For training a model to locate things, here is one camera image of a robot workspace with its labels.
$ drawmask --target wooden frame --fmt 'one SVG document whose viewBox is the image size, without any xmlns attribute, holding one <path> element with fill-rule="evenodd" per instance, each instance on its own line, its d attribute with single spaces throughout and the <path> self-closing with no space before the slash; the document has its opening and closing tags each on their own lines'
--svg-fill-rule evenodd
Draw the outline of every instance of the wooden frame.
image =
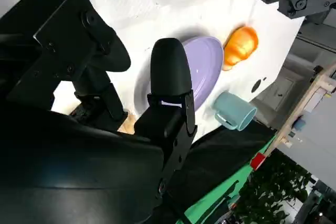
<svg viewBox="0 0 336 224">
<path fill-rule="evenodd" d="M 294 121 L 301 115 L 302 110 L 305 108 L 311 97 L 319 88 L 323 88 L 328 92 L 331 92 L 335 88 L 335 84 L 330 83 L 331 78 L 329 75 L 336 69 L 336 63 L 330 65 L 329 67 L 322 70 L 315 78 L 314 82 L 311 84 L 309 89 L 303 95 L 297 106 L 292 111 L 291 115 L 287 118 L 286 122 L 282 128 L 277 132 L 275 139 L 270 144 L 268 149 L 265 151 L 264 155 L 268 156 L 271 152 L 277 148 L 277 146 L 282 143 L 288 143 L 286 136 L 291 132 L 291 126 Z"/>
</svg>

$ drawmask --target potted plant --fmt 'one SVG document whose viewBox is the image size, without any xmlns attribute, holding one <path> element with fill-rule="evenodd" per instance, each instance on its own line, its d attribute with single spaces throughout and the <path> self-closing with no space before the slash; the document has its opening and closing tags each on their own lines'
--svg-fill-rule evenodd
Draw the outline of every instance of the potted plant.
<svg viewBox="0 0 336 224">
<path fill-rule="evenodd" d="M 306 201 L 305 189 L 311 174 L 279 150 L 251 174 L 240 190 L 235 214 L 245 224 L 283 223 L 287 214 L 283 201 Z"/>
</svg>

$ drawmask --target white tabletop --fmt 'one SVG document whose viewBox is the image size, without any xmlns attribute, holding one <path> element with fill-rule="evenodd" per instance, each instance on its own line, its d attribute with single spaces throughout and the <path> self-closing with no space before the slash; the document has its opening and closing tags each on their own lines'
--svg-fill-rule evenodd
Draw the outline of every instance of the white tabletop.
<svg viewBox="0 0 336 224">
<path fill-rule="evenodd" d="M 0 0 L 0 15 L 18 0 Z M 257 31 L 258 49 L 232 70 L 220 74 L 205 103 L 196 111 L 199 130 L 195 139 L 217 128 L 211 105 L 224 90 L 246 101 L 273 83 L 301 26 L 303 18 L 291 20 L 277 11 L 278 4 L 260 0 L 91 0 L 128 50 L 132 65 L 123 73 L 109 73 L 125 109 L 136 116 L 143 112 L 144 83 L 149 78 L 151 49 L 156 40 L 184 40 L 211 35 L 225 42 L 237 27 L 246 24 Z M 257 80 L 260 87 L 251 93 Z M 78 104 L 71 83 L 55 91 L 54 111 L 66 113 Z"/>
</svg>

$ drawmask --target light blue mug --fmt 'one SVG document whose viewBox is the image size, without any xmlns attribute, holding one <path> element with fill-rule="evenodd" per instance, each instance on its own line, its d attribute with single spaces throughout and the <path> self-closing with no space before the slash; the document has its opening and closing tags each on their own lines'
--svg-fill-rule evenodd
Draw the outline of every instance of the light blue mug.
<svg viewBox="0 0 336 224">
<path fill-rule="evenodd" d="M 227 91 L 217 97 L 213 109 L 215 118 L 229 130 L 242 131 L 252 121 L 257 108 Z"/>
</svg>

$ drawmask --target black cloth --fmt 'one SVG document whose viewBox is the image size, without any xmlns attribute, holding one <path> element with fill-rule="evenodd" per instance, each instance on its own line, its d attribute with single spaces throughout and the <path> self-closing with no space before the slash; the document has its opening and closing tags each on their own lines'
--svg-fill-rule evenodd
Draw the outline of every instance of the black cloth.
<svg viewBox="0 0 336 224">
<path fill-rule="evenodd" d="M 192 145 L 182 169 L 174 173 L 169 194 L 184 212 L 249 162 L 274 133 L 252 121 L 241 132 L 221 126 L 206 134 Z M 163 204 L 146 223 L 173 224 L 178 219 Z"/>
</svg>

